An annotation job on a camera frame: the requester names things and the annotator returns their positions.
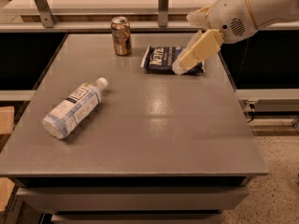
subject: floor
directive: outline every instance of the floor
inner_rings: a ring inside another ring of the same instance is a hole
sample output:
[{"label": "floor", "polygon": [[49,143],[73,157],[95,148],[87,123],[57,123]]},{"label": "floor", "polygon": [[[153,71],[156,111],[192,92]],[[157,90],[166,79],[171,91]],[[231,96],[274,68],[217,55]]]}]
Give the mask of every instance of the floor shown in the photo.
[{"label": "floor", "polygon": [[[0,0],[0,25],[21,22],[19,16],[1,11],[8,0]],[[270,174],[249,183],[249,197],[235,210],[225,211],[223,224],[299,223],[299,135],[293,118],[256,119],[249,126],[268,161]],[[40,214],[23,204],[18,224],[37,224]]]}]

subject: gold can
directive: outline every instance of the gold can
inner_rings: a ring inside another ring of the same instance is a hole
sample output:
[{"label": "gold can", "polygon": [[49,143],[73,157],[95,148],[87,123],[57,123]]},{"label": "gold can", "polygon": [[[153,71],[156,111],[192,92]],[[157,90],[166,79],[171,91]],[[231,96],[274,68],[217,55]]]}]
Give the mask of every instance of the gold can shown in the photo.
[{"label": "gold can", "polygon": [[114,50],[117,55],[124,56],[132,52],[130,23],[125,17],[112,19],[111,32]]}]

